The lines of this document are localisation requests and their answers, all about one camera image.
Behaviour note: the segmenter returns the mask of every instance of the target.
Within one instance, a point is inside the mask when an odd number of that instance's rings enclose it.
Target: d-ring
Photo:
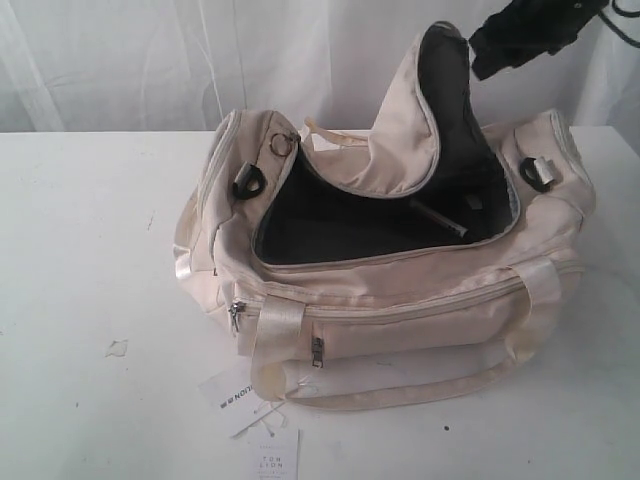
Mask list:
[[[293,151],[294,139],[284,133],[275,133],[269,141],[269,148],[274,155],[286,158]]]

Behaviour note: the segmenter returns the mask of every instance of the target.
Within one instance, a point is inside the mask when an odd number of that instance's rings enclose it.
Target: white backdrop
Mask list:
[[[0,0],[0,131],[214,129],[245,107],[366,128],[416,34],[445,19],[468,37],[507,3]],[[556,56],[474,80],[473,104],[481,123],[557,106],[640,151],[639,59],[596,18]]]

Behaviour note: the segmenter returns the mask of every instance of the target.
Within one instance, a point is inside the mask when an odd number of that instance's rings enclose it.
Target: satin strap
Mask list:
[[[282,362],[293,358],[305,306],[267,297],[258,320],[251,380],[265,400],[289,400],[301,405],[331,410],[366,410],[432,402],[479,390],[529,360],[556,324],[561,306],[562,285],[553,263],[538,257],[511,265],[529,295],[529,314],[505,336],[508,356],[496,366],[474,375],[407,387],[317,398],[292,398],[286,394]]]

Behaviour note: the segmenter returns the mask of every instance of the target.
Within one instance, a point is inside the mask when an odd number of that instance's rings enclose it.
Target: white table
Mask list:
[[[599,206],[556,335],[468,397],[285,405],[300,479],[638,478],[640,159],[612,128],[574,133]],[[234,363],[232,341],[173,277],[174,224],[211,137],[0,135],[1,479],[243,478],[243,439],[216,430],[197,390]],[[105,358],[123,339],[126,356]]]

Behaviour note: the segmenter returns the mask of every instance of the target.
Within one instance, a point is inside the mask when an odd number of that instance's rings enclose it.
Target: cream duffel bag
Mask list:
[[[252,357],[265,400],[433,401],[549,336],[594,200],[557,112],[480,130],[467,43],[437,23],[369,136],[232,112],[179,220],[176,274]]]

